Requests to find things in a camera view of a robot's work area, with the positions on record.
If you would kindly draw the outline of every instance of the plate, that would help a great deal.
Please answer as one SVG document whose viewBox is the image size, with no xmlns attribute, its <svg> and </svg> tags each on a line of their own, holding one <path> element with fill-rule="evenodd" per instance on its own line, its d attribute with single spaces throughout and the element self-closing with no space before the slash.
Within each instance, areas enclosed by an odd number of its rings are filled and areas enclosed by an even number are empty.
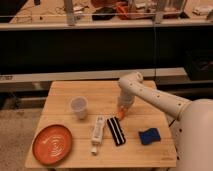
<svg viewBox="0 0 213 171">
<path fill-rule="evenodd" d="M 39 132 L 33 142 L 33 155 L 50 165 L 65 158 L 72 147 L 72 134 L 62 125 L 50 125 Z"/>
</svg>

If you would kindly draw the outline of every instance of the blue sponge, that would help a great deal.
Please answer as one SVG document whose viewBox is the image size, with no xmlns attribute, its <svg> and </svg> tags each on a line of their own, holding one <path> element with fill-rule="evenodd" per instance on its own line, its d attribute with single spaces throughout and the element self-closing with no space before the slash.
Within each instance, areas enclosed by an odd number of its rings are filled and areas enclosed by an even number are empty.
<svg viewBox="0 0 213 171">
<path fill-rule="evenodd" d="M 148 145 L 152 142 L 161 140 L 157 128 L 150 128 L 144 132 L 139 132 L 139 137 L 143 145 Z"/>
</svg>

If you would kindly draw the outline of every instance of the black panel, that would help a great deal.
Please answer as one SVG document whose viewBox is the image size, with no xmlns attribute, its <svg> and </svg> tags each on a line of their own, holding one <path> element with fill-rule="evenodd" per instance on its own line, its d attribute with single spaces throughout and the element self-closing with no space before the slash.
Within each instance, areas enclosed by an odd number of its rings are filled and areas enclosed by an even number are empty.
<svg viewBox="0 0 213 171">
<path fill-rule="evenodd" d="M 213 26 L 157 28 L 157 66 L 183 67 L 187 51 L 212 50 Z"/>
<path fill-rule="evenodd" d="M 213 26 L 1 31 L 0 73 L 183 67 L 186 51 L 213 49 L 212 30 Z"/>
<path fill-rule="evenodd" d="M 1 73 L 153 67 L 153 29 L 0 32 Z"/>
</svg>

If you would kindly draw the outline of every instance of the floor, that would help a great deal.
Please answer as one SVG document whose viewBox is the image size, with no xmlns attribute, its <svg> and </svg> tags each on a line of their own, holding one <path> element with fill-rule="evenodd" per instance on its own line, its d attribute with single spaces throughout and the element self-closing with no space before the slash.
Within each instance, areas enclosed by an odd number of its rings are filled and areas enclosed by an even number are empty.
<svg viewBox="0 0 213 171">
<path fill-rule="evenodd" d="M 0 96 L 0 99 L 0 170 L 34 171 L 34 169 L 26 169 L 24 163 L 42 112 L 45 97 L 16 98 L 16 96 L 10 94 L 7 98 Z M 175 143 L 178 139 L 177 129 L 178 123 L 174 122 L 171 131 Z M 158 169 L 158 171 L 166 170 L 167 168 Z"/>
</svg>

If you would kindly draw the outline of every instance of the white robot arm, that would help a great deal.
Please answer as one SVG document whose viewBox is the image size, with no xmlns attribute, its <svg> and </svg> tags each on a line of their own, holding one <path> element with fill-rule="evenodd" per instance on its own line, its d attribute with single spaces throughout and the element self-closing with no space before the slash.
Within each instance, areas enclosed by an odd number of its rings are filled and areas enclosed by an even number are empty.
<svg viewBox="0 0 213 171">
<path fill-rule="evenodd" d="M 180 121 L 177 171 L 213 171 L 213 100 L 188 99 L 142 84 L 143 76 L 134 72 L 121 77 L 118 106 L 130 108 L 134 97 L 145 100 Z"/>
</svg>

